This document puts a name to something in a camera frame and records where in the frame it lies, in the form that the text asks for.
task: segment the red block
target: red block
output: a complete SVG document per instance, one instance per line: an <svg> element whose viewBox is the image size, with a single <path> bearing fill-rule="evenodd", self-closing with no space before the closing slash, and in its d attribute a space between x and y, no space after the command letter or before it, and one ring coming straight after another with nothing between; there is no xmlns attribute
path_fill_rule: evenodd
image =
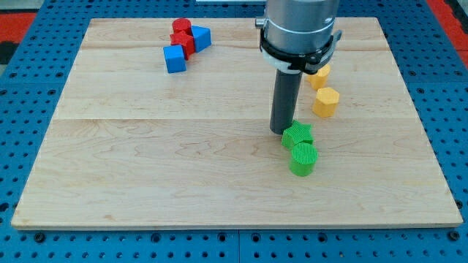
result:
<svg viewBox="0 0 468 263"><path fill-rule="evenodd" d="M174 33L184 31L188 35L192 35L192 23L186 18L179 18L173 22Z"/></svg>
<svg viewBox="0 0 468 263"><path fill-rule="evenodd" d="M191 54L195 53L195 41L192 36L180 31L170 35L170 45L182 45L185 60L189 60Z"/></svg>

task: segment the yellow block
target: yellow block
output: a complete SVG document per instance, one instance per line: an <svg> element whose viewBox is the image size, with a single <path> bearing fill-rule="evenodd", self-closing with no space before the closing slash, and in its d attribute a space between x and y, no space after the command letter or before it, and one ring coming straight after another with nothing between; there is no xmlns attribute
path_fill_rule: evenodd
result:
<svg viewBox="0 0 468 263"><path fill-rule="evenodd" d="M306 79L310 82L312 88L318 91L320 88L325 87L330 71L330 65L326 64L325 66L323 66L322 69L319 69L319 71L315 75L307 75Z"/></svg>
<svg viewBox="0 0 468 263"><path fill-rule="evenodd" d="M317 91L312 111L319 117L331 117L335 114L339 102L339 93L332 88L321 88Z"/></svg>

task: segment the green block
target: green block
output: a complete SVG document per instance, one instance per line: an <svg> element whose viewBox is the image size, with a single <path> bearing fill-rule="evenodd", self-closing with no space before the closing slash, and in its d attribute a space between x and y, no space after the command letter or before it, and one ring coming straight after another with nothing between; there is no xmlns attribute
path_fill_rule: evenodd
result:
<svg viewBox="0 0 468 263"><path fill-rule="evenodd" d="M291 151L290 170L297 176L310 175L318 158L319 153L313 145L301 142Z"/></svg>
<svg viewBox="0 0 468 263"><path fill-rule="evenodd" d="M283 131L281 144L288 150L292 150L294 145L301 142L312 144L314 138L311 135L311 129L311 124L302 124L298 121L293 121L292 126Z"/></svg>

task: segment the black cylindrical rod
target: black cylindrical rod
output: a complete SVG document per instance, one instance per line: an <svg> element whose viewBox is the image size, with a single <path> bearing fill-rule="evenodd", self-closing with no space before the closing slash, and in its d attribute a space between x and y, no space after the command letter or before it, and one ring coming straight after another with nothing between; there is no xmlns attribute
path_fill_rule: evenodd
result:
<svg viewBox="0 0 468 263"><path fill-rule="evenodd" d="M271 106L270 129L276 134L293 124L295 102L298 98L302 72L287 74L276 70L275 91Z"/></svg>

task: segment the wood grain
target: wood grain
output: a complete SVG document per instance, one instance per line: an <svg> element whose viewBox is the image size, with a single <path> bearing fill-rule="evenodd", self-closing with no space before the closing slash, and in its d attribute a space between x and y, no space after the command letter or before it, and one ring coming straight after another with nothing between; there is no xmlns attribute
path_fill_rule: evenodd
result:
<svg viewBox="0 0 468 263"><path fill-rule="evenodd" d="M458 226L453 201L375 18L344 30L332 118L295 116L320 153L306 178L269 130L274 69L252 19L193 19L213 46L168 75L172 19L92 20L12 225L17 229Z"/></svg>

